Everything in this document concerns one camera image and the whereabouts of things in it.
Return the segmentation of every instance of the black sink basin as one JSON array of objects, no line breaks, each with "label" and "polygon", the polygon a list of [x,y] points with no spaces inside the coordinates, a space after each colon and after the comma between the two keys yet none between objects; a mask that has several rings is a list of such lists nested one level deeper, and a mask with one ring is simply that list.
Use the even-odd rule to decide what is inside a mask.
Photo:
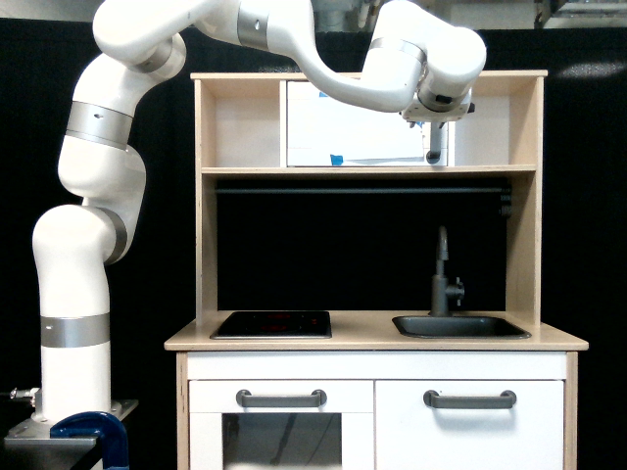
[{"label": "black sink basin", "polygon": [[397,316],[402,335],[414,338],[494,338],[519,340],[531,334],[493,316]]}]

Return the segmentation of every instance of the cabinet handle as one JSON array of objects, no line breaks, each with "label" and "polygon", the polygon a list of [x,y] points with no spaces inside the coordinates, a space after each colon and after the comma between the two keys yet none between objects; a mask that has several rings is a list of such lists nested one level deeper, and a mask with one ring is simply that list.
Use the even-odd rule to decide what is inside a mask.
[{"label": "cabinet handle", "polygon": [[432,408],[448,409],[511,409],[516,394],[505,390],[499,397],[440,397],[435,390],[424,393],[424,404]]},{"label": "cabinet handle", "polygon": [[257,395],[240,390],[235,396],[243,408],[318,408],[326,403],[324,390],[314,390],[311,395]]}]

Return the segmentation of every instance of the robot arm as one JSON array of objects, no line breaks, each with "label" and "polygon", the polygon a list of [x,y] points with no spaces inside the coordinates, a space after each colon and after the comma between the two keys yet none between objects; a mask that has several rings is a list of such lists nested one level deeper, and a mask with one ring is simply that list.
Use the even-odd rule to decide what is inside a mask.
[{"label": "robot arm", "polygon": [[310,0],[108,0],[94,19],[94,36],[105,54],[136,67],[191,24],[214,39],[293,59],[318,89],[351,105],[400,112],[418,90],[439,121],[467,95],[486,58],[476,33],[407,0],[381,8],[361,80],[339,75],[321,60]]},{"label": "robot arm", "polygon": [[407,0],[381,8],[360,80],[333,72],[320,59],[310,0],[105,1],[93,26],[104,54],[76,86],[59,160],[62,183],[83,198],[82,205],[48,211],[33,233],[43,417],[50,422],[110,408],[104,265],[128,250],[145,184],[128,134],[143,95],[182,69],[185,46],[178,32],[191,24],[214,39],[292,58],[313,85],[339,101],[403,112],[407,120],[460,118],[485,62],[474,32]]}]

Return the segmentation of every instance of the stovetop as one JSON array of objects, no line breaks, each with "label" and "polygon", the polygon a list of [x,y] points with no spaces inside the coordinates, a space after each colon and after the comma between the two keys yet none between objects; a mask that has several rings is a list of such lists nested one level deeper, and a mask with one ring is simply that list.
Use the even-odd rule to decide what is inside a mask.
[{"label": "stovetop", "polygon": [[331,320],[323,310],[234,311],[210,338],[331,338]]}]

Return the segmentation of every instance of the black faucet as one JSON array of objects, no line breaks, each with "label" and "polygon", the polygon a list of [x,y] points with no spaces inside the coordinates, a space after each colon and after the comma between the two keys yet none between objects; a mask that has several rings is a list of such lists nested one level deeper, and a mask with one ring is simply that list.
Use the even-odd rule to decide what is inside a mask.
[{"label": "black faucet", "polygon": [[458,306],[463,299],[463,283],[459,278],[455,284],[449,284],[444,274],[444,261],[449,259],[449,240],[446,227],[440,227],[438,248],[435,254],[435,275],[431,278],[431,316],[451,316],[449,299],[456,299]]}]

